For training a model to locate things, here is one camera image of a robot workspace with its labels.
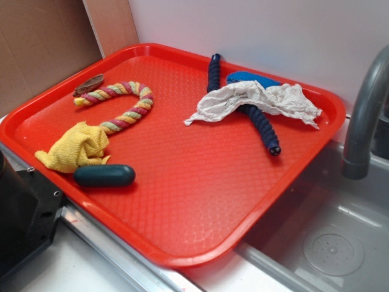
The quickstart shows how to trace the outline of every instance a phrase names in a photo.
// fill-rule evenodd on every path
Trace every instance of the dark green rubber object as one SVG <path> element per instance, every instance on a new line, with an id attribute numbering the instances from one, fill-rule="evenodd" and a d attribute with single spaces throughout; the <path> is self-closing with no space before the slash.
<path id="1" fill-rule="evenodd" d="M 125 187 L 134 182 L 135 171 L 123 164 L 87 165 L 77 169 L 73 178 L 83 187 Z"/>

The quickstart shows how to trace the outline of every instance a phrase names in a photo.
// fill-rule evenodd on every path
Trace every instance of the white wall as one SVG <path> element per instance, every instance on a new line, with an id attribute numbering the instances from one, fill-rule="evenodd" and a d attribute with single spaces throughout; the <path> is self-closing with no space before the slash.
<path id="1" fill-rule="evenodd" d="M 141 43 L 160 43 L 332 91 L 350 113 L 389 44 L 388 0 L 129 0 Z"/>

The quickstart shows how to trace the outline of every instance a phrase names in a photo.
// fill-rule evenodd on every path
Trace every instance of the blue rubber toy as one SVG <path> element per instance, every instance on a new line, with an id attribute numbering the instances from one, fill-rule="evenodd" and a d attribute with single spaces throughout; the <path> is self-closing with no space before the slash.
<path id="1" fill-rule="evenodd" d="M 264 88 L 281 85 L 281 82 L 246 71 L 234 72 L 227 76 L 227 84 L 254 80 L 258 81 Z"/>
<path id="2" fill-rule="evenodd" d="M 249 72 L 235 72 L 227 77 L 227 83 L 235 83 L 240 81 L 252 81 L 256 80 L 262 84 L 264 88 L 269 86 L 280 85 L 280 82 L 272 80 L 267 77 L 256 75 Z M 210 64 L 208 66 L 208 86 L 207 92 L 217 90 L 220 88 L 220 55 L 215 54 L 212 56 Z M 280 142 L 274 132 L 269 120 L 263 114 L 263 112 L 255 105 L 241 105 L 237 109 L 250 118 L 254 123 L 255 128 L 261 135 L 262 141 L 269 153 L 273 156 L 277 156 L 281 153 Z"/>

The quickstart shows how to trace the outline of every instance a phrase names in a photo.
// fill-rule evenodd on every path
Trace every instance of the navy blue ribbed tube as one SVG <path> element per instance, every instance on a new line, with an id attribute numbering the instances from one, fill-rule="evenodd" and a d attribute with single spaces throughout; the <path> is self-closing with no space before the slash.
<path id="1" fill-rule="evenodd" d="M 220 55 L 214 54 L 208 66 L 208 86 L 207 92 L 220 88 Z M 254 123 L 255 128 L 261 135 L 262 141 L 273 156 L 281 153 L 278 137 L 274 132 L 267 117 L 255 105 L 241 105 L 237 111 L 245 113 Z"/>
<path id="2" fill-rule="evenodd" d="M 214 54 L 208 66 L 207 92 L 220 88 L 220 55 Z"/>
<path id="3" fill-rule="evenodd" d="M 260 132 L 263 143 L 273 156 L 281 153 L 280 142 L 275 134 L 273 127 L 263 112 L 255 105 L 241 105 L 237 111 L 245 113 L 255 125 L 255 128 Z"/>

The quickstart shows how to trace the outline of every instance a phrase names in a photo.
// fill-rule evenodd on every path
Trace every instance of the sink drain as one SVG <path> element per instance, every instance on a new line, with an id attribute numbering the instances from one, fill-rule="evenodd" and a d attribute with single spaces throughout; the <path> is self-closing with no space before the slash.
<path id="1" fill-rule="evenodd" d="M 355 272 L 363 262 L 363 247 L 353 235 L 340 228 L 316 229 L 305 238 L 304 256 L 308 263 L 324 274 L 345 276 Z"/>

